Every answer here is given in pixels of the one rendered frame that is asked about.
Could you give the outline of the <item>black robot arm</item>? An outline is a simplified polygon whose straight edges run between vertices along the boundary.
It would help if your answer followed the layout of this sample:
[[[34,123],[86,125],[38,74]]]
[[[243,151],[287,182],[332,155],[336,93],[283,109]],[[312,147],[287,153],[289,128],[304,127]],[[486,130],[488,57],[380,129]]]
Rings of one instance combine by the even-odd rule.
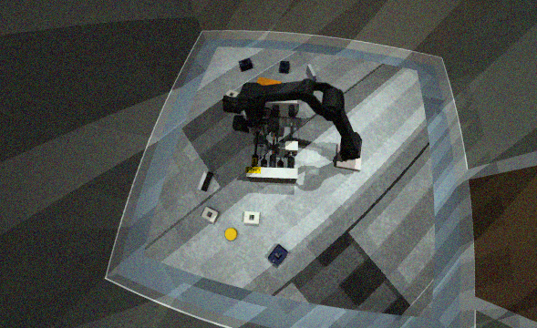
[[[322,103],[314,95],[314,91],[324,93]],[[315,82],[310,78],[275,85],[244,83],[239,97],[223,96],[223,112],[241,114],[245,110],[246,117],[256,119],[261,113],[263,116],[265,103],[300,99],[317,115],[333,122],[341,135],[341,160],[359,159],[362,139],[354,132],[346,116],[343,91],[328,83]]]

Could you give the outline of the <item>orange rectangular block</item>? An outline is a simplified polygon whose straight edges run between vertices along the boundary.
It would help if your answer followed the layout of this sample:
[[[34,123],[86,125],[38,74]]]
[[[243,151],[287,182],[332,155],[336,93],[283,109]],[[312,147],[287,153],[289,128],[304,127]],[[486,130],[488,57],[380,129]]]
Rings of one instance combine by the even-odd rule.
[[[282,82],[273,80],[270,78],[266,78],[266,77],[259,77],[257,83],[260,85],[275,85],[275,84],[281,84]]]

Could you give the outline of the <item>yellow cylinder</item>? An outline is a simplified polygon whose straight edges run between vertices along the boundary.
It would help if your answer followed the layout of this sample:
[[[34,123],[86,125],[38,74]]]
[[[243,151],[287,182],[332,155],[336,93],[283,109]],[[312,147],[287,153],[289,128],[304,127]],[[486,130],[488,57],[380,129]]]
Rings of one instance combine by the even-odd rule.
[[[237,230],[234,229],[234,228],[229,228],[227,229],[227,231],[225,232],[225,237],[228,239],[228,240],[233,240],[237,237]]]

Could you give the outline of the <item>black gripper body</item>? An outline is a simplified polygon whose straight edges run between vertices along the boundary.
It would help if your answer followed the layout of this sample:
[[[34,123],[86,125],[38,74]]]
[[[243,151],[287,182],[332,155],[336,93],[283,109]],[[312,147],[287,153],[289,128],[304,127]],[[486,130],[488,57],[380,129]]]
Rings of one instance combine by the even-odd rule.
[[[278,116],[269,116],[268,118],[262,118],[262,113],[260,117],[256,119],[249,119],[246,117],[246,120],[243,120],[243,115],[235,115],[233,117],[232,127],[236,130],[241,130],[243,127],[249,126],[249,128],[260,128],[262,124],[268,124],[269,130],[279,130],[279,117]]]

